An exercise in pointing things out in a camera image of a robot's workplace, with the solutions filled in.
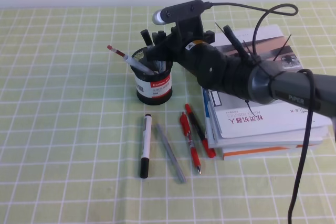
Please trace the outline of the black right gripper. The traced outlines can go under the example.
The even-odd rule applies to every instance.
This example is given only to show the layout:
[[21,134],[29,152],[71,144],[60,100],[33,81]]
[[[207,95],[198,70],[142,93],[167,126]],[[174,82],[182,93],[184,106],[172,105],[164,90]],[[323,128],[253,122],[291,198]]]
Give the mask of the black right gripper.
[[216,60],[216,49],[210,45],[215,39],[212,31],[203,32],[202,37],[181,38],[175,29],[176,27],[172,27],[169,35],[163,30],[152,33],[154,47],[146,52],[148,61],[202,63],[206,60]]

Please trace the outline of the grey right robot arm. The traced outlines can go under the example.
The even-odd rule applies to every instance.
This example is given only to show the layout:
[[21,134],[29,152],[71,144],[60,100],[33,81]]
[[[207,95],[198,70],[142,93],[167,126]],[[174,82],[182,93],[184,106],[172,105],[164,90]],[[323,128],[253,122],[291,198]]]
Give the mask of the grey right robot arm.
[[229,26],[223,28],[236,56],[227,56],[210,43],[215,35],[187,32],[180,37],[173,27],[152,34],[154,47],[146,54],[149,61],[179,63],[207,90],[215,90],[260,104],[282,100],[309,111],[335,117],[335,77],[313,74],[309,69],[297,72],[281,70],[275,61],[261,60],[255,51],[247,52]]

